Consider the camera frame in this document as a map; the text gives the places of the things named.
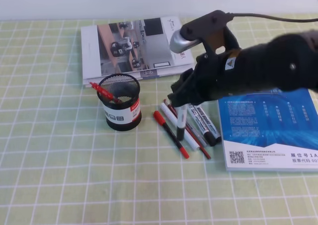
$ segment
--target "white wall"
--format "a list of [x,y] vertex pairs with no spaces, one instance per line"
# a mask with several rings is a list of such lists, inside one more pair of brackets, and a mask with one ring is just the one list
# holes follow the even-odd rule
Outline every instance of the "white wall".
[[0,0],[0,19],[196,16],[216,9],[318,12],[318,0]]

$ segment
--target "red pen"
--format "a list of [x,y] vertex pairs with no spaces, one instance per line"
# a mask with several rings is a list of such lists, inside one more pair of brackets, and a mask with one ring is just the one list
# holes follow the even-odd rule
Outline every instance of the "red pen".
[[168,133],[168,135],[171,137],[171,139],[173,140],[173,142],[175,143],[175,145],[178,147],[179,151],[181,152],[181,154],[184,156],[184,158],[188,159],[189,158],[189,154],[188,152],[185,150],[185,148],[182,146],[182,144],[180,143],[180,141],[177,139],[177,137],[175,136],[175,134],[172,132],[172,130],[170,129],[170,127],[168,126],[168,124],[165,122],[165,119],[162,117],[162,115],[160,114],[159,111],[155,111],[154,112],[154,118],[155,120],[159,123],[159,125],[161,125],[165,131]]
[[108,92],[106,89],[104,89],[101,86],[99,86],[97,83],[95,83],[95,82],[89,82],[89,83],[91,84],[92,88],[94,88],[97,92],[99,92],[104,97],[108,98],[109,100],[114,100],[114,102],[116,102],[116,103],[122,102],[120,99],[115,97],[113,94]]

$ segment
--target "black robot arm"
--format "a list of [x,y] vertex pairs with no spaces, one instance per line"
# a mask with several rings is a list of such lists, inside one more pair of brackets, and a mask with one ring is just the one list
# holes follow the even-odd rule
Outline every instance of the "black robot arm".
[[[225,15],[227,19],[215,31],[210,29],[204,33],[199,23],[211,26],[213,20],[199,18],[196,24],[191,22],[192,25],[186,25],[178,32],[189,41],[189,45],[203,43],[206,53],[197,57],[194,70],[185,71],[171,86],[172,93],[168,98],[172,106],[198,105],[226,96],[273,88],[282,91],[318,90],[318,31],[284,34],[266,44],[241,49],[235,36],[224,26],[232,19],[228,13]],[[174,43],[171,48],[182,51]],[[224,46],[225,51],[216,54],[220,46]]]

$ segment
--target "catalog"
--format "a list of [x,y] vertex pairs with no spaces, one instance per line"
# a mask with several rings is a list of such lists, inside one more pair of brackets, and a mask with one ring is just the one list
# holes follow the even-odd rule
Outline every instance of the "catalog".
[[278,89],[218,101],[228,170],[318,170],[314,93]]
[[172,16],[82,27],[83,84],[117,73],[142,79],[194,68],[190,50],[176,54],[169,47],[181,26]]

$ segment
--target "black cable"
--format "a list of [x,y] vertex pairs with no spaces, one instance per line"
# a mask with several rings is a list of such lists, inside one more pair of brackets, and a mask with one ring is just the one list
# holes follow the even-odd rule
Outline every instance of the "black cable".
[[285,21],[285,22],[298,22],[298,23],[309,23],[309,22],[317,22],[318,18],[315,19],[286,19],[286,18],[280,18],[280,17],[274,17],[270,15],[263,15],[263,14],[255,14],[255,13],[233,13],[233,16],[244,16],[244,17],[260,17],[270,20],[279,20],[279,21]]

